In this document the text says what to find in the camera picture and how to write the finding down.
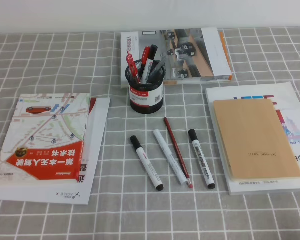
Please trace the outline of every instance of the black pen holder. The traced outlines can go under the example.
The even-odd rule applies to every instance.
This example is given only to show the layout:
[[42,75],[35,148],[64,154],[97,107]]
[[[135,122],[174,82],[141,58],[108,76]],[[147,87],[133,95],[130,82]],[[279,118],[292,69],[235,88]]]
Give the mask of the black pen holder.
[[[135,61],[135,66],[140,72],[141,60]],[[152,69],[158,65],[153,61]],[[140,114],[153,114],[161,109],[164,104],[164,78],[165,68],[162,67],[154,76],[152,83],[139,84],[132,79],[129,67],[125,70],[125,77],[129,82],[130,105],[133,110]]]

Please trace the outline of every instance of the red book cover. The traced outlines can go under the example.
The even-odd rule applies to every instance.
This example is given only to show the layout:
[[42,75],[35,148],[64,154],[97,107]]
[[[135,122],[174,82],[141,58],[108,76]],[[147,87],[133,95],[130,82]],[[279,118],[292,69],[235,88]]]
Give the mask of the red book cover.
[[0,185],[77,182],[89,105],[86,93],[21,95],[0,153]]

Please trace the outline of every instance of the notebook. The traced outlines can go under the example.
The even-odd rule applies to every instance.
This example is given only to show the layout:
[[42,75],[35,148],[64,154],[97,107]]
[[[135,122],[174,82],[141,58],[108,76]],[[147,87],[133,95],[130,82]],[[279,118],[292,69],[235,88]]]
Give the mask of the notebook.
[[231,178],[300,178],[300,167],[270,99],[213,103]]
[[22,94],[0,153],[0,185],[77,183],[90,94]]

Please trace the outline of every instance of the table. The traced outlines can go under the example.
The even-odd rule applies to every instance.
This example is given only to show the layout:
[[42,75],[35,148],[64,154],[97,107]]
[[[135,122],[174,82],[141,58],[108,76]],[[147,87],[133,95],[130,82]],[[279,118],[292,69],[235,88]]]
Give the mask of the table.
[[[0,201],[0,240],[300,240],[300,192],[229,196],[206,88],[292,82],[300,100],[300,27],[220,29],[233,81],[164,88],[141,115],[120,87],[119,33],[0,35],[0,149],[18,96],[110,97],[89,205]],[[180,186],[157,144],[169,118],[194,189]],[[187,130],[194,128],[216,181],[208,190]],[[136,135],[160,175],[157,192],[130,143]]]

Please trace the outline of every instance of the pen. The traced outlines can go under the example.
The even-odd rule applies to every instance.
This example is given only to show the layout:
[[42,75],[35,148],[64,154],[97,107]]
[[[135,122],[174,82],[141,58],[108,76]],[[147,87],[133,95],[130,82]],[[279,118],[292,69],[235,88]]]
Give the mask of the pen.
[[179,166],[178,162],[175,160],[174,156],[172,155],[172,152],[162,137],[160,131],[158,129],[153,131],[155,138],[157,139],[162,151],[164,152],[164,155],[166,159],[168,160],[169,164],[171,165],[175,175],[179,179],[179,182],[182,184],[187,183],[188,180],[186,179],[186,176],[184,175],[181,167]]
[[148,59],[148,56],[149,56],[149,52],[150,52],[150,47],[149,46],[146,46],[144,48],[144,51],[143,51],[143,54],[142,54],[142,58],[141,58],[141,67],[140,67],[140,77],[142,78],[143,74],[144,74],[144,70],[145,70],[145,66],[146,66],[146,63],[147,63],[147,59]]
[[153,69],[153,71],[150,73],[147,83],[151,84],[151,83],[154,82],[157,73],[160,71],[160,69],[162,68],[162,66],[165,64],[166,59],[167,59],[167,56],[164,55],[162,57],[161,61],[158,63],[158,65],[155,66],[155,68]]
[[206,185],[208,186],[208,189],[214,189],[216,187],[216,184],[215,184],[214,178],[212,177],[212,174],[210,172],[205,155],[202,152],[196,131],[194,129],[190,129],[188,131],[188,133],[189,133],[190,139],[192,141],[196,156],[199,159],[200,167],[201,167]]
[[132,57],[132,54],[129,53],[129,51],[127,51],[128,55],[126,56],[126,61],[128,63],[128,66],[130,68],[131,71],[131,75],[133,78],[136,78],[137,83],[141,83],[141,79],[140,76],[138,74],[138,69],[137,66],[135,64],[134,58]]
[[130,137],[130,141],[138,154],[146,172],[148,173],[155,189],[158,191],[162,191],[164,189],[164,185],[162,181],[160,180],[154,166],[151,164],[150,160],[148,159],[144,149],[142,148],[138,138],[136,136]]
[[175,136],[174,136],[174,133],[172,132],[172,129],[170,127],[170,124],[169,124],[169,121],[168,121],[168,118],[164,118],[164,123],[166,125],[166,128],[168,129],[168,132],[169,132],[169,135],[171,137],[171,140],[172,140],[172,143],[173,143],[173,147],[174,147],[174,150],[175,150],[175,154],[177,155],[178,159],[179,159],[179,163],[182,167],[182,170],[183,170],[183,173],[185,175],[185,177],[187,178],[187,181],[188,181],[188,187],[190,189],[192,189],[194,186],[192,185],[191,183],[191,179],[190,179],[190,176],[189,176],[189,173],[188,173],[188,170],[187,170],[187,167],[186,167],[186,164],[185,164],[185,161],[184,159],[182,158],[182,155],[181,155],[181,152],[179,150],[179,147],[178,147],[178,144],[177,144],[177,141],[175,139]]
[[149,50],[148,59],[146,60],[144,72],[143,72],[142,79],[141,79],[142,84],[147,84],[157,50],[158,50],[158,47],[156,45],[151,45],[150,50]]

